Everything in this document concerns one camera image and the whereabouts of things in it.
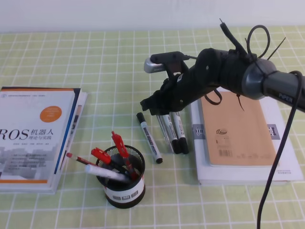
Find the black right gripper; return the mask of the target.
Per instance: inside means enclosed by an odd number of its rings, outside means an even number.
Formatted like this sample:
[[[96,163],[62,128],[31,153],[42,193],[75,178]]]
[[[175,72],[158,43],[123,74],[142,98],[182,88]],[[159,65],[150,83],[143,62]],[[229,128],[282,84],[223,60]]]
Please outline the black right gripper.
[[[166,79],[159,90],[140,102],[143,111],[148,110],[151,115],[157,115],[164,139],[167,141],[168,134],[173,153],[174,131],[168,114],[183,110],[187,105],[216,89],[219,74],[219,66],[194,65],[183,74]],[[165,115],[165,127],[159,115]]]

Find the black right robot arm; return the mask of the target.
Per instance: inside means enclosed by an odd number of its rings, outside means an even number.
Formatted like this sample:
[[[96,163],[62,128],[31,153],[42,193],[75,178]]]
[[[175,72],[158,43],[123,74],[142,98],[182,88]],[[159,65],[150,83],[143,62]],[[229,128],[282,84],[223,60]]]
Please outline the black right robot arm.
[[[305,78],[300,72],[280,72],[265,59],[251,59],[237,51],[202,50],[192,67],[181,52],[154,54],[144,62],[146,73],[166,71],[161,88],[140,102],[142,110],[151,115],[167,115],[183,110],[187,105],[222,87],[235,94],[259,100],[265,96],[286,105],[305,110]]]

